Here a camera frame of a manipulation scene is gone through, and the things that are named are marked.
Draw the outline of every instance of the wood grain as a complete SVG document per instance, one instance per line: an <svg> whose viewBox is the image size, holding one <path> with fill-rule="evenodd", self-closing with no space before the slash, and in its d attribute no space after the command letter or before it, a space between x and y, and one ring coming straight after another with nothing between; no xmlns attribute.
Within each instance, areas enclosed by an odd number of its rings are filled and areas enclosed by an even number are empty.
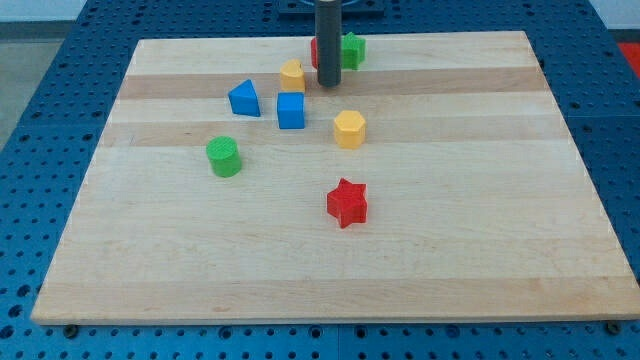
<svg viewBox="0 0 640 360"><path fill-rule="evenodd" d="M522 32L368 37L336 90L308 38L145 40L32 318L41 324L628 319L640 289ZM278 69L307 69L307 128L281 131ZM252 77L262 117L231 115ZM367 118L338 148L342 109ZM229 135L243 170L216 178ZM367 184L340 229L326 194Z"/></svg>

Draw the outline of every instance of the hexagonal prism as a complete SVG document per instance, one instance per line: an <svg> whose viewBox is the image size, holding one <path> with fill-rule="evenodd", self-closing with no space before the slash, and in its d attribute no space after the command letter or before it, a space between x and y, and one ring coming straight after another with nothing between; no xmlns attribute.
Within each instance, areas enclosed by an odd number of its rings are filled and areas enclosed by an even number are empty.
<svg viewBox="0 0 640 360"><path fill-rule="evenodd" d="M341 111L333 120L333 137L341 148L357 149L364 142L366 125L359 111Z"/></svg>

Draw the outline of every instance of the star-shaped block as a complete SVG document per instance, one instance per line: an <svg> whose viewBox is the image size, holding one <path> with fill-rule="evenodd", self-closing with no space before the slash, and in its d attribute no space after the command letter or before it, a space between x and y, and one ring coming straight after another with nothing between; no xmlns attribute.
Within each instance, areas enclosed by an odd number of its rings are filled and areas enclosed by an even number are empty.
<svg viewBox="0 0 640 360"><path fill-rule="evenodd" d="M367 222L366 189L366 184L352 184L342 178L338 187L327 194L327 212L338 219L342 229Z"/></svg>

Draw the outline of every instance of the toy block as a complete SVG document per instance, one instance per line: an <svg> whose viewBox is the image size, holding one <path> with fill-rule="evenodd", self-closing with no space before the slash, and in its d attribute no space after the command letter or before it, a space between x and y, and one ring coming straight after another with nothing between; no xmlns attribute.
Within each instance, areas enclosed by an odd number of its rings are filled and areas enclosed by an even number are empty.
<svg viewBox="0 0 640 360"><path fill-rule="evenodd" d="M236 141L228 136L218 136L207 144L207 157L213 173L220 177L231 177L242 169L242 160Z"/></svg>
<svg viewBox="0 0 640 360"><path fill-rule="evenodd" d="M318 69L318 41L315 36L311 39L311 66Z"/></svg>
<svg viewBox="0 0 640 360"><path fill-rule="evenodd" d="M340 179L338 187L327 194L327 212L338 219L340 228L367 222L366 184Z"/></svg>
<svg viewBox="0 0 640 360"><path fill-rule="evenodd" d="M280 68L280 87L282 91L304 92L304 71L298 59L291 59Z"/></svg>
<svg viewBox="0 0 640 360"><path fill-rule="evenodd" d="M342 38L342 68L358 70L364 61L366 41L350 32Z"/></svg>
<svg viewBox="0 0 640 360"><path fill-rule="evenodd" d="M234 114L260 117L258 94L251 79L247 79L229 91L229 102Z"/></svg>
<svg viewBox="0 0 640 360"><path fill-rule="evenodd" d="M341 111L333 120L333 137L341 148L357 149L364 142L366 125L359 111Z"/></svg>
<svg viewBox="0 0 640 360"><path fill-rule="evenodd" d="M279 93L277 112L280 129L304 129L304 94L301 92Z"/></svg>

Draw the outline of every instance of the blue triangular prism block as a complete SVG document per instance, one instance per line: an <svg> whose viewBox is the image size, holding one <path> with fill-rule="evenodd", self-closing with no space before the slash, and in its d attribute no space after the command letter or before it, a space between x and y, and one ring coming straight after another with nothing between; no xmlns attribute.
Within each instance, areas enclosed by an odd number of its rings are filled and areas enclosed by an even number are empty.
<svg viewBox="0 0 640 360"><path fill-rule="evenodd" d="M231 102L231 111L234 114L260 116L258 94L256 94L251 79L245 80L242 84L229 91L229 102Z"/></svg>

